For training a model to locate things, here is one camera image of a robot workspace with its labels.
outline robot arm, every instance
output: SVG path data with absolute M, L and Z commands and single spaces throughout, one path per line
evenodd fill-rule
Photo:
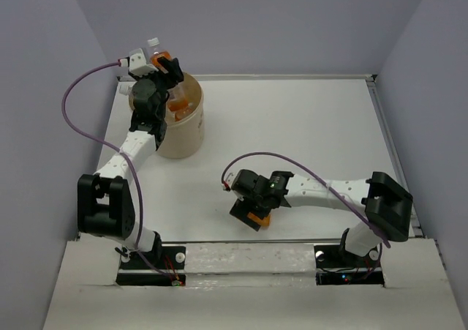
M 312 178 L 291 172 L 274 171 L 267 179 L 250 170 L 241 170 L 227 180 L 238 196 L 230 214 L 251 228 L 259 230 L 272 209 L 319 206 L 348 208 L 327 187 Z M 408 239 L 412 196 L 385 173 L 374 172 L 372 178 L 357 181 L 327 181 L 357 212 L 379 228 L 389 241 Z M 365 223 L 346 229 L 341 248 L 359 257 L 366 256 L 382 239 Z
M 178 60 L 164 57 L 158 62 L 167 72 L 147 62 L 142 49 L 131 52 L 127 59 L 129 74 L 137 81 L 132 87 L 133 113 L 127 138 L 119 153 L 93 175 L 78 180 L 78 230 L 122 243 L 129 250 L 161 254 L 161 238 L 155 231 L 142 227 L 137 244 L 139 223 L 129 186 L 133 176 L 125 153 L 138 171 L 164 140 L 168 91 L 184 80 Z

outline white platform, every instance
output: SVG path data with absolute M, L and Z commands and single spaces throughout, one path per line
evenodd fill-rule
M 229 215 L 235 196 L 223 192 L 220 176 L 235 157 L 274 151 L 309 166 L 326 179 L 363 179 L 372 171 L 395 178 L 365 80 L 204 80 L 205 141 L 184 160 L 157 153 L 139 172 L 144 224 L 163 241 L 337 239 L 358 220 L 346 211 L 279 209 L 271 226 L 255 232 Z M 117 92 L 105 139 L 124 141 L 131 112 Z M 103 149 L 99 165 L 112 155 Z M 301 170 L 278 159 L 249 158 L 264 176 Z M 134 203 L 137 204 L 132 188 Z
M 45 330 L 464 329 L 432 240 L 410 239 L 384 251 L 385 288 L 317 286 L 313 263 L 308 277 L 289 274 L 289 281 L 288 274 L 237 273 L 188 277 L 183 288 L 121 287 L 114 285 L 115 246 L 92 236 L 68 243 Z M 254 263 L 259 255 L 250 257 Z
M 394 177 L 363 80 L 210 80 L 201 85 L 206 120 L 201 150 L 185 160 L 155 153 L 140 171 L 145 226 L 159 231 L 164 241 L 337 239 L 357 222 L 345 211 L 308 208 L 275 211 L 272 226 L 259 233 L 242 225 L 228 214 L 235 196 L 222 191 L 219 177 L 232 158 L 248 151 L 286 154 L 327 179 L 366 178 L 373 170 Z M 120 144 L 129 119 L 127 99 L 117 94 L 106 139 Z M 111 155 L 104 150 L 101 163 Z M 270 158 L 248 159 L 236 168 L 264 175 L 297 171 Z M 115 285 L 116 245 L 86 234 L 68 243 L 44 329 L 463 329 L 431 240 L 410 239 L 384 250 L 385 288 L 317 286 L 312 245 L 285 249 L 275 243 L 265 251 L 258 245 L 209 244 L 196 253 L 191 251 L 197 245 L 190 244 L 186 264 L 210 275 L 188 275 L 182 288 L 121 287 Z M 230 264 L 225 261 L 236 260 L 221 252 L 229 247 L 237 249 L 250 273 L 226 272 Z M 271 256 L 278 248 L 287 258 Z M 209 258 L 203 257 L 205 250 Z M 284 273 L 276 275 L 282 266 Z

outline tan container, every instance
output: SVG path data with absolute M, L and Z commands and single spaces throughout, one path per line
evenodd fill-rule
M 205 122 L 203 121 L 203 90 L 190 74 L 184 73 L 182 83 L 184 92 L 193 103 L 195 110 L 185 119 L 175 121 L 167 112 L 167 130 L 157 154 L 166 158 L 186 158 L 194 154 L 202 146 L 205 137 Z M 133 109 L 132 99 L 129 99 L 130 108 Z

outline orange object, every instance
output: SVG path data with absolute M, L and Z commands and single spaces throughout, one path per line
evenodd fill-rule
M 187 106 L 185 109 L 181 109 L 175 112 L 174 114 L 174 119 L 175 121 L 179 121 L 182 119 L 185 119 L 187 116 L 193 113 L 192 107 L 189 107 L 189 104 L 187 103 Z
M 169 52 L 167 52 L 166 50 L 162 50 L 158 54 L 154 54 L 153 56 L 151 56 L 151 63 L 159 70 L 163 72 L 167 72 L 167 70 L 164 69 L 162 65 L 158 62 L 159 57 L 166 57 L 166 59 L 169 59 L 169 60 L 171 60 L 172 57 L 170 56 Z
M 175 87 L 174 88 L 174 93 L 178 93 L 178 97 L 174 97 L 173 99 L 169 99 L 167 101 L 167 107 L 171 112 L 177 112 L 178 110 L 184 110 L 185 108 L 189 107 L 189 101 L 187 101 L 187 98 L 185 97 L 184 94 L 180 93 L 180 87 Z
M 270 216 L 271 216 L 271 214 L 269 214 L 266 218 L 260 219 L 259 217 L 257 217 L 253 213 L 248 213 L 247 214 L 247 217 L 250 220 L 256 222 L 258 225 L 261 225 L 263 228 L 267 228 L 268 226 L 270 226 Z

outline gray wall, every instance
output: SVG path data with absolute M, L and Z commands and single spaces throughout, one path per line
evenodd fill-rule
M 0 329 L 41 329 L 64 245 L 76 233 L 76 181 L 99 147 L 61 118 L 61 96 L 105 63 L 75 0 L 0 0 Z M 103 133 L 111 72 L 90 78 L 70 116 Z
M 468 0 L 422 0 L 377 79 L 424 231 L 468 325 Z
M 78 0 L 111 61 L 158 36 L 191 73 L 376 73 L 420 0 Z

